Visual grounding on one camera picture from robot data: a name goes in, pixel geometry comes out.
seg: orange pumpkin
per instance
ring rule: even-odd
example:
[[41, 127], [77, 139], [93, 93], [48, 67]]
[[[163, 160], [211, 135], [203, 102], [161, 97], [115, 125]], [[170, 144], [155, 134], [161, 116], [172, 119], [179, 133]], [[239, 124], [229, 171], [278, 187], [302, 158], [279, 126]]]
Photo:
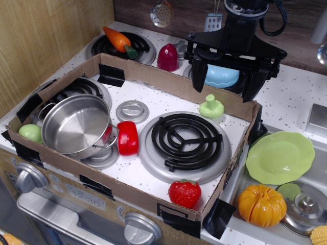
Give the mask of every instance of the orange pumpkin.
[[240, 194], [238, 205], [241, 217], [259, 227], [277, 225], [287, 209], [282, 194], [263, 184], [248, 186]]

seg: red strawberry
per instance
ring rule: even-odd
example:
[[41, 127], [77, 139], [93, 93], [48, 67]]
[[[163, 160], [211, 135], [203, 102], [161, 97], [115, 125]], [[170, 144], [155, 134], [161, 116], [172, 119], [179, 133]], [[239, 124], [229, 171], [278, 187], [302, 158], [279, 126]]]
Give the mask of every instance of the red strawberry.
[[172, 203], [194, 208], [201, 198], [201, 188], [197, 182], [184, 179], [171, 184], [168, 195]]

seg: cardboard box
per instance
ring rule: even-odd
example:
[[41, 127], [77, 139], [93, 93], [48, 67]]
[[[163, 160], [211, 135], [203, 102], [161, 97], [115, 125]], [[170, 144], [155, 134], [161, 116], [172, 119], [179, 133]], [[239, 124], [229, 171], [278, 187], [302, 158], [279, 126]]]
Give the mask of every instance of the cardboard box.
[[213, 94], [215, 98], [219, 98], [219, 101], [225, 106], [226, 114], [239, 117], [250, 122], [245, 136], [239, 142], [238, 149], [233, 155], [220, 183], [217, 185], [214, 194], [202, 211], [186, 209], [161, 200], [155, 196], [142, 192], [135, 187], [122, 183], [117, 179], [111, 178], [96, 169], [80, 163], [79, 161], [58, 154], [56, 151], [49, 149], [44, 145], [37, 144], [21, 137], [17, 132], [22, 125], [31, 122], [30, 116], [26, 116], [26, 118], [16, 116], [13, 120], [10, 121], [7, 129], [11, 139], [17, 142], [19, 145], [30, 149], [32, 152], [37, 152], [40, 158], [40, 162], [46, 162], [55, 168], [69, 172], [78, 178], [81, 176], [87, 177], [110, 189], [114, 197], [120, 198], [121, 200], [124, 200], [157, 215], [160, 215], [158, 212], [158, 206], [165, 207], [164, 211], [167, 213], [182, 216], [188, 220], [197, 221], [201, 224], [205, 216], [209, 213], [210, 209], [214, 205], [216, 199], [223, 191], [225, 181], [228, 178], [230, 171], [235, 166], [237, 166], [239, 156], [243, 151], [244, 144], [248, 140], [250, 129], [255, 123], [257, 115], [260, 112], [261, 105], [254, 101], [243, 103], [242, 98], [239, 95], [231, 93], [227, 90], [217, 89], [207, 85], [204, 86], [202, 93], [198, 93], [192, 87], [192, 81], [188, 78], [175, 75], [168, 71], [161, 70], [152, 66], [136, 63], [131, 60], [124, 60], [106, 54], [99, 54], [87, 60], [85, 63], [81, 64], [71, 72], [67, 73], [64, 77], [59, 79], [48, 88], [38, 92], [37, 97], [39, 98], [39, 104], [35, 107], [40, 107], [43, 103], [56, 95], [57, 92], [61, 91], [76, 78], [83, 75], [92, 78], [93, 76], [97, 75], [100, 72], [99, 64], [115, 67], [118, 69], [118, 73], [121, 73], [123, 70], [123, 75], [125, 76], [126, 80], [143, 81], [147, 84], [153, 85], [154, 87], [160, 88], [163, 91], [174, 94], [182, 99], [189, 100], [194, 103], [200, 104], [205, 101], [206, 95]]

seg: green apple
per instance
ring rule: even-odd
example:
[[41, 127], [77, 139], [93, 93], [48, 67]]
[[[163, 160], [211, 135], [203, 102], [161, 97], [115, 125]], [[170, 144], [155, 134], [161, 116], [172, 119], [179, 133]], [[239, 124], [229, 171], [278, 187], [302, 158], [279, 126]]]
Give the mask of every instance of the green apple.
[[18, 133], [27, 139], [35, 141], [39, 144], [43, 144], [41, 136], [41, 127], [38, 125], [26, 124], [19, 129]]

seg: green toy plate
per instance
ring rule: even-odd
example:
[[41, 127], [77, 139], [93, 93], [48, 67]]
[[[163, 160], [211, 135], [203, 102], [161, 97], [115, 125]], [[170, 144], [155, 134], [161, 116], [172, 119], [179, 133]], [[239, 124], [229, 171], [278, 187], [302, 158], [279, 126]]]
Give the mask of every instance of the green toy plate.
[[261, 138], [250, 149], [246, 167], [260, 183], [282, 185], [307, 172], [315, 155], [311, 140], [300, 133], [280, 131]]

